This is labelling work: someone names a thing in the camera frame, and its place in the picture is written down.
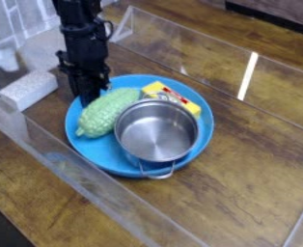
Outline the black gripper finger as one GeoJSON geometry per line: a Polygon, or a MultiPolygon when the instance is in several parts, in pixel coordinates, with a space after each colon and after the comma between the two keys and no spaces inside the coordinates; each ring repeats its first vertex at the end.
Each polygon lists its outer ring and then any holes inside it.
{"type": "Polygon", "coordinates": [[[66,72],[69,87],[74,96],[79,95],[79,74],[74,70],[66,72]]]}
{"type": "Polygon", "coordinates": [[[81,73],[78,75],[78,93],[82,107],[86,107],[98,97],[99,91],[110,88],[109,73],[81,73]]]}

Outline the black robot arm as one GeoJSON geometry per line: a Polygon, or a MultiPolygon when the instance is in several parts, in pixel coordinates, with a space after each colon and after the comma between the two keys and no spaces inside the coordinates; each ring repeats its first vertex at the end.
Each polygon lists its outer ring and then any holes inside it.
{"type": "Polygon", "coordinates": [[[66,74],[70,90],[86,107],[110,86],[105,64],[113,24],[98,17],[101,0],[53,0],[59,18],[65,50],[58,50],[58,69],[66,74]]]}

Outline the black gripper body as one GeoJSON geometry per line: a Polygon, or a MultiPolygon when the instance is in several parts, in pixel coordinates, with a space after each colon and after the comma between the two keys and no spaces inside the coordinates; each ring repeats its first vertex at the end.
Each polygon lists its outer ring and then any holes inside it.
{"type": "Polygon", "coordinates": [[[113,24],[95,18],[83,25],[61,25],[65,50],[57,52],[58,67],[71,76],[90,76],[106,79],[109,66],[106,43],[111,38],[113,24]]]}

